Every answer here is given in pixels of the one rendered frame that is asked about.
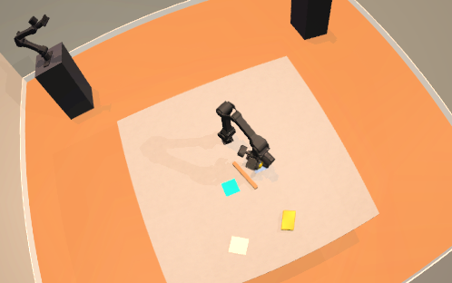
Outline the yellow rectangular block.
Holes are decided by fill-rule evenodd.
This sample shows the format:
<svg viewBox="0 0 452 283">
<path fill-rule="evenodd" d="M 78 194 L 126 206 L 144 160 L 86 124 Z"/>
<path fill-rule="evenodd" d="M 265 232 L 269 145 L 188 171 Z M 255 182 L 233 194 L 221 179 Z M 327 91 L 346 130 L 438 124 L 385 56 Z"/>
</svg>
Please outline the yellow rectangular block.
<svg viewBox="0 0 452 283">
<path fill-rule="evenodd" d="M 281 230 L 294 230 L 294 220 L 296 216 L 296 211 L 294 210 L 284 210 L 282 212 L 282 223 Z"/>
</svg>

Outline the orange flat bar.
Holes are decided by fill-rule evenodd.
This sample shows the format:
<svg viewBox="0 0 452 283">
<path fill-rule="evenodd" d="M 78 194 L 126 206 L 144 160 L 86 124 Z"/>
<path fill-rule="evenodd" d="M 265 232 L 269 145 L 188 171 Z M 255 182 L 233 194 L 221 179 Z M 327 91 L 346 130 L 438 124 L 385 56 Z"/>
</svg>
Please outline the orange flat bar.
<svg viewBox="0 0 452 283">
<path fill-rule="evenodd" d="M 258 188 L 258 186 L 254 183 L 254 180 L 245 173 L 245 171 L 236 163 L 236 161 L 232 165 L 243 176 L 243 178 L 251 184 L 253 189 L 256 190 Z"/>
</svg>

